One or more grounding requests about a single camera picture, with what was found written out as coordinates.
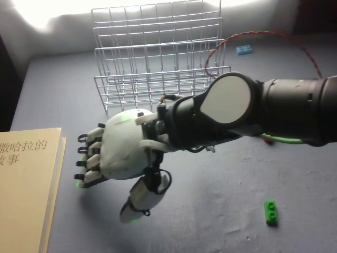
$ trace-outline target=gray table surface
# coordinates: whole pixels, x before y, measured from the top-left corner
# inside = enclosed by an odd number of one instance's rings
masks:
[[[313,78],[304,53],[283,42],[250,41],[253,54],[227,64],[254,79]],[[324,76],[337,74],[336,41],[308,48]],[[216,153],[166,154],[162,168],[173,183],[148,218],[123,225],[119,211],[136,179],[78,189],[76,138],[104,123],[93,77],[93,53],[33,60],[12,131],[62,127],[67,137],[49,253],[56,252],[337,252],[336,145],[266,145],[243,137]],[[279,227],[265,224],[263,202],[275,199]]]

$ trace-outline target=beige book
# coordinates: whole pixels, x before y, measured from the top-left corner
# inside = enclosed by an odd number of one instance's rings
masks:
[[[65,138],[61,128],[0,133],[0,252],[46,252]]]

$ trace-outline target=red wire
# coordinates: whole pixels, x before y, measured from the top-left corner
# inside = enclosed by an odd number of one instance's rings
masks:
[[[292,42],[299,49],[303,50],[306,53],[306,55],[309,57],[310,61],[314,64],[315,69],[317,70],[318,76],[320,78],[322,78],[320,67],[318,67],[315,59],[312,57],[312,55],[309,53],[309,51],[304,47],[304,45],[300,41],[296,40],[294,37],[291,37],[291,36],[289,36],[287,34],[275,33],[275,32],[271,32],[271,31],[264,31],[264,32],[250,31],[250,32],[245,32],[245,33],[238,33],[238,34],[234,34],[234,35],[228,37],[227,39],[225,39],[224,41],[222,41],[218,46],[216,46],[216,48],[209,54],[209,57],[207,58],[207,61],[205,63],[205,72],[207,73],[208,76],[210,76],[212,78],[215,78],[214,75],[212,75],[211,73],[208,72],[207,68],[209,66],[210,58],[215,54],[215,52],[220,48],[220,46],[226,44],[227,41],[229,41],[230,39],[232,39],[234,37],[239,37],[241,35],[247,35],[247,34],[268,34],[268,35],[285,37],[287,40],[289,40],[290,42]]]

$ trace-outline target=robotic arm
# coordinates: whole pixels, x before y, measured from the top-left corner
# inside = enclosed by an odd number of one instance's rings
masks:
[[[337,142],[337,76],[327,79],[254,81],[226,73],[202,94],[164,95],[157,113],[133,109],[117,114],[88,134],[78,152],[85,154],[75,175],[87,188],[112,179],[140,177],[121,210],[121,221],[149,216],[170,187],[160,169],[163,154],[198,153],[242,136],[268,133],[301,139],[316,147]],[[165,100],[176,100],[166,108]]]

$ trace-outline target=silver wire grid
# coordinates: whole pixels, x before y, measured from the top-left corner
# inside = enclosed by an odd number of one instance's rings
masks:
[[[221,1],[214,7],[203,0],[93,9],[100,72],[95,84],[105,111],[141,103],[152,110],[163,93],[204,92],[211,83],[205,61],[222,41],[220,10]],[[221,48],[208,71],[214,76],[230,71],[224,60]]]

